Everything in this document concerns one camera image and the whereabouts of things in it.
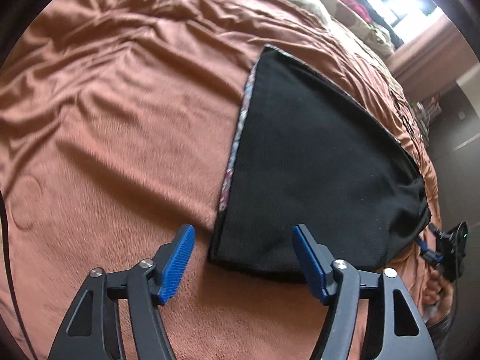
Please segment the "person's right hand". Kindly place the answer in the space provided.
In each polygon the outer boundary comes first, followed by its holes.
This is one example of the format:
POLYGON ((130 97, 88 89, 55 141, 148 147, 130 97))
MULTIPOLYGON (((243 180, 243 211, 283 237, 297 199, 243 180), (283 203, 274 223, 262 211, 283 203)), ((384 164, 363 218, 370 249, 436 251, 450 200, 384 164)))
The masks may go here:
POLYGON ((454 287, 437 270, 430 273, 423 292, 422 306, 427 326, 441 322, 452 312, 454 287))

